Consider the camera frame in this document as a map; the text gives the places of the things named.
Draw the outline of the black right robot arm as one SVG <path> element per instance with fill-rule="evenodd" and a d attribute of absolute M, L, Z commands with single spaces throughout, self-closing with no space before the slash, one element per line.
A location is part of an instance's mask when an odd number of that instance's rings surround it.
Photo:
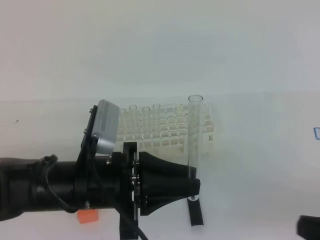
<path fill-rule="evenodd" d="M 296 233 L 304 240 L 320 240 L 320 218 L 301 215 L 296 224 Z"/>

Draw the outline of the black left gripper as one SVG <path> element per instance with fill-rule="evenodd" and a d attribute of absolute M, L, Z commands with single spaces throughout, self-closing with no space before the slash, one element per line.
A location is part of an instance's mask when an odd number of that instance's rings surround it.
<path fill-rule="evenodd" d="M 122 240 L 140 237 L 138 207 L 132 199 L 132 174 L 129 159 L 137 152 L 135 147 L 111 155 L 97 153 L 97 139 L 92 137 L 98 105 L 90 110 L 90 117 L 81 150 L 75 165 L 74 200 L 78 208 L 89 204 L 112 207 L 120 215 L 119 234 Z M 142 171 L 167 177 L 147 177 L 140 187 L 140 214 L 148 216 L 175 201 L 196 196 L 201 182 L 195 179 L 197 168 L 160 159 L 148 152 L 139 152 Z"/>

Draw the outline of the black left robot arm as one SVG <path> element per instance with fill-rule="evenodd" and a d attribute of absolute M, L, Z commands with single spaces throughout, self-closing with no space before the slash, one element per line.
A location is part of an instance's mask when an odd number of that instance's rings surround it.
<path fill-rule="evenodd" d="M 76 161 L 60 162 L 56 155 L 35 161 L 2 159 L 0 219 L 25 212 L 115 209 L 120 239 L 144 240 L 139 216 L 198 195 L 195 167 L 139 152 L 136 142 L 124 143 L 121 152 L 102 152 L 101 137 L 117 138 L 119 115 L 117 106 L 105 102 L 91 109 Z"/>

